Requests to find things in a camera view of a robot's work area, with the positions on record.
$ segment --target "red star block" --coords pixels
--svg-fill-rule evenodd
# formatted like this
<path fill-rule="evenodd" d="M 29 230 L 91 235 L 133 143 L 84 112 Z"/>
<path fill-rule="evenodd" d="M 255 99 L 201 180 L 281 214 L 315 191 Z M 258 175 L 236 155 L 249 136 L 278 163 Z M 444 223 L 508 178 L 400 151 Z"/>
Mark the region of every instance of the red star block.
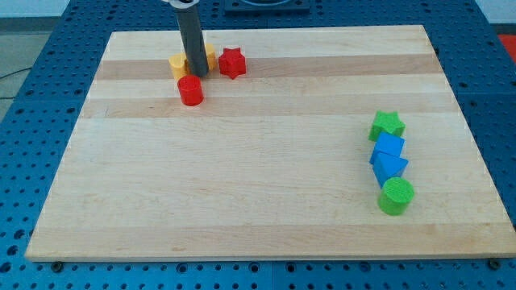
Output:
<path fill-rule="evenodd" d="M 234 80 L 237 76 L 245 74 L 245 56 L 240 48 L 224 48 L 224 53 L 218 58 L 220 73 L 229 76 Z"/>

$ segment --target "blue block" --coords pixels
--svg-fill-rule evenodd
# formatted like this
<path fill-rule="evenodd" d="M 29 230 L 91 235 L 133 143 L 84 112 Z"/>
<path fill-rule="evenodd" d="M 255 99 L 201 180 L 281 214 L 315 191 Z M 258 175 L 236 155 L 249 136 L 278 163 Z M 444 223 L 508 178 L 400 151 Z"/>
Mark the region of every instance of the blue block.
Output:
<path fill-rule="evenodd" d="M 380 188 L 391 177 L 402 177 L 409 160 L 379 152 L 372 166 Z"/>
<path fill-rule="evenodd" d="M 391 135 L 389 133 L 381 132 L 377 143 L 372 150 L 369 163 L 374 164 L 375 158 L 379 152 L 399 157 L 402 154 L 403 144 L 405 144 L 405 140 L 403 138 Z"/>

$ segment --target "toy block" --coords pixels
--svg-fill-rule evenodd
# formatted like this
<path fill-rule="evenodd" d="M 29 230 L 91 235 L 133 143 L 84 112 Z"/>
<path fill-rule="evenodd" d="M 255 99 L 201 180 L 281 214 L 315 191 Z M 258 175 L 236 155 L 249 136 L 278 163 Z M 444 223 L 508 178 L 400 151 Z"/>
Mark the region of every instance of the toy block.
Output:
<path fill-rule="evenodd" d="M 369 163 L 374 164 L 374 160 L 379 152 L 399 157 L 402 154 L 403 144 L 405 144 L 405 140 L 403 138 L 381 132 L 380 137 L 378 137 L 377 143 L 374 145 L 374 149 L 372 150 Z"/>
<path fill-rule="evenodd" d="M 206 57 L 208 58 L 208 68 L 209 70 L 214 70 L 217 68 L 217 55 L 215 53 L 215 47 L 211 43 L 206 43 Z"/>
<path fill-rule="evenodd" d="M 377 141 L 381 132 L 401 137 L 404 130 L 405 123 L 397 116 L 397 112 L 386 113 L 379 110 L 372 122 L 369 140 Z"/>
<path fill-rule="evenodd" d="M 176 81 L 190 74 L 188 61 L 184 52 L 177 53 L 169 58 L 170 69 Z"/>
<path fill-rule="evenodd" d="M 237 76 L 247 72 L 245 56 L 240 48 L 224 48 L 224 53 L 218 58 L 220 73 L 234 80 Z"/>
<path fill-rule="evenodd" d="M 181 101 L 187 106 L 199 105 L 204 96 L 202 95 L 201 79 L 194 75 L 184 76 L 177 82 Z"/>
<path fill-rule="evenodd" d="M 372 170 L 377 177 L 380 188 L 385 186 L 385 182 L 389 178 L 402 177 L 408 163 L 409 160 L 407 159 L 379 152 L 372 166 Z"/>
<path fill-rule="evenodd" d="M 378 206 L 388 215 L 400 215 L 405 212 L 414 198 L 414 187 L 408 180 L 400 177 L 389 178 L 378 197 Z"/>

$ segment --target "red cylinder block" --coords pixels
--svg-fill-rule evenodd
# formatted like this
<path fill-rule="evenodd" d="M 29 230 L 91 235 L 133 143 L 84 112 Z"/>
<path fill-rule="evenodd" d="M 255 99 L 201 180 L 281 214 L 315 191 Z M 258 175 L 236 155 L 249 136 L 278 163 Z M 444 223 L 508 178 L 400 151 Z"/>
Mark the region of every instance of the red cylinder block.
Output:
<path fill-rule="evenodd" d="M 184 76 L 177 82 L 181 101 L 187 106 L 199 105 L 204 96 L 202 95 L 201 79 L 194 75 Z"/>

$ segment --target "black cable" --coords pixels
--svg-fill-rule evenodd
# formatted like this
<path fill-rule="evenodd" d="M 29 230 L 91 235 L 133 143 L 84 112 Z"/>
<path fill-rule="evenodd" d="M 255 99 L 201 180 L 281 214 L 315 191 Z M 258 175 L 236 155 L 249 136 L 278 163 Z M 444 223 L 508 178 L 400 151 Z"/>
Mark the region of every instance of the black cable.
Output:
<path fill-rule="evenodd" d="M 25 72 L 25 71 L 27 71 L 27 70 L 31 70 L 31 69 L 32 69 L 32 67 L 30 67 L 30 68 L 22 68 L 22 69 L 20 69 L 20 70 L 15 71 L 15 72 L 9 72 L 9 73 L 7 73 L 6 75 L 1 76 L 1 77 L 0 77 L 0 80 L 3 80 L 3 79 L 5 79 L 6 77 L 10 77 L 10 76 L 13 76 L 13 75 L 15 75 L 15 74 L 17 74 L 17 73 L 22 73 L 22 72 Z"/>

